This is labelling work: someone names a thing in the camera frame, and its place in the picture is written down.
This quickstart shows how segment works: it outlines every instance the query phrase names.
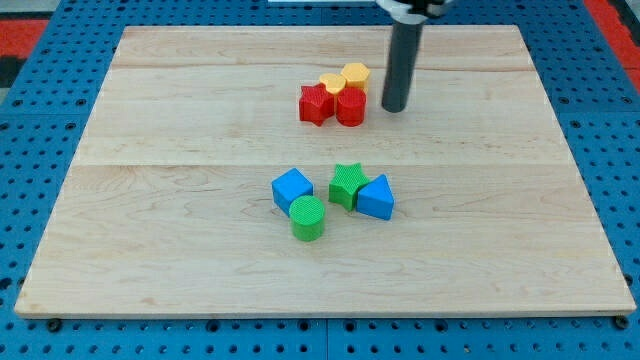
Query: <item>toy block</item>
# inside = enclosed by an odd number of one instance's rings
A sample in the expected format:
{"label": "toy block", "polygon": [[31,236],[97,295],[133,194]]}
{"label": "toy block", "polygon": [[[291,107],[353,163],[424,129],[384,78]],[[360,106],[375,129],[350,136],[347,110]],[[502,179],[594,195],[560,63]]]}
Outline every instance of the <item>toy block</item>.
{"label": "toy block", "polygon": [[315,196],[301,196],[293,201],[291,231],[302,241],[313,241],[324,233],[324,205]]}
{"label": "toy block", "polygon": [[327,92],[324,84],[302,86],[302,96],[298,102],[300,121],[309,121],[316,126],[335,114],[335,99]]}
{"label": "toy block", "polygon": [[327,92],[333,95],[335,99],[334,106],[337,106],[338,95],[347,86],[347,79],[342,75],[327,73],[320,75],[319,80],[321,84],[324,84]]}
{"label": "toy block", "polygon": [[342,205],[351,211],[356,206],[358,191],[369,183],[369,178],[362,172],[362,165],[336,165],[336,173],[329,183],[329,201]]}
{"label": "toy block", "polygon": [[271,182],[273,201],[287,216],[291,203],[300,196],[313,195],[313,184],[302,173],[292,168]]}
{"label": "toy block", "polygon": [[363,63],[346,64],[340,74],[347,79],[348,88],[355,87],[367,92],[371,71]]}
{"label": "toy block", "polygon": [[346,88],[338,95],[336,118],[344,126],[358,126],[364,121],[367,95],[362,89]]}
{"label": "toy block", "polygon": [[356,211],[378,219],[389,220],[394,203],[389,181],[386,175],[380,175],[358,191]]}

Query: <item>wood grain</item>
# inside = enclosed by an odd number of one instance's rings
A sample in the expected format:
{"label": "wood grain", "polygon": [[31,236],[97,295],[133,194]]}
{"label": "wood grain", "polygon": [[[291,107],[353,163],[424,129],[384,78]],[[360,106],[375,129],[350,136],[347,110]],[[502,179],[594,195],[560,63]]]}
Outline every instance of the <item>wood grain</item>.
{"label": "wood grain", "polygon": [[[635,303],[512,26],[426,27],[407,111],[379,104],[386,27],[128,28],[16,305],[29,318],[513,317]],[[300,85],[372,70],[367,119]],[[327,206],[295,240],[270,182],[389,176],[384,222]]]}

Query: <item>green cylinder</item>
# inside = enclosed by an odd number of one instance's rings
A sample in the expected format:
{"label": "green cylinder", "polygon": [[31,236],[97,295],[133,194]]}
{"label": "green cylinder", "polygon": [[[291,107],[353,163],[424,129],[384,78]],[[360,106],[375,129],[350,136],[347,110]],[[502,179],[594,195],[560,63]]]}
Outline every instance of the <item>green cylinder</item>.
{"label": "green cylinder", "polygon": [[324,205],[315,196],[300,196],[289,208],[291,231],[302,241],[313,241],[324,233]]}

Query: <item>blue pegboard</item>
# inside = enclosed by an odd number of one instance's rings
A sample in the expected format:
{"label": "blue pegboard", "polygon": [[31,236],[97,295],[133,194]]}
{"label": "blue pegboard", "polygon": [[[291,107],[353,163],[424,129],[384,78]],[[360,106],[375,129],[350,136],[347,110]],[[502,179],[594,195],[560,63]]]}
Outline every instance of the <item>blue pegboard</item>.
{"label": "blue pegboard", "polygon": [[[640,318],[27,321],[13,305],[126,25],[389,24],[377,7],[63,0],[0,106],[0,358],[640,358]],[[633,295],[640,99],[580,1],[460,1],[436,24],[517,24]]]}

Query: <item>red pegboard frame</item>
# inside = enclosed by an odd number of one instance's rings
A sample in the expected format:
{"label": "red pegboard frame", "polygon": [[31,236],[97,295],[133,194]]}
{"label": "red pegboard frame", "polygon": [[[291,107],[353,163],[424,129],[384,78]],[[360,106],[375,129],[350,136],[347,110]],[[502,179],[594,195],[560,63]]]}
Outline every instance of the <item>red pegboard frame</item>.
{"label": "red pegboard frame", "polygon": [[629,28],[622,24],[618,11],[607,0],[584,0],[584,4],[636,90],[640,91],[640,47],[633,42]]}
{"label": "red pegboard frame", "polygon": [[0,56],[26,59],[49,20],[0,20]]}

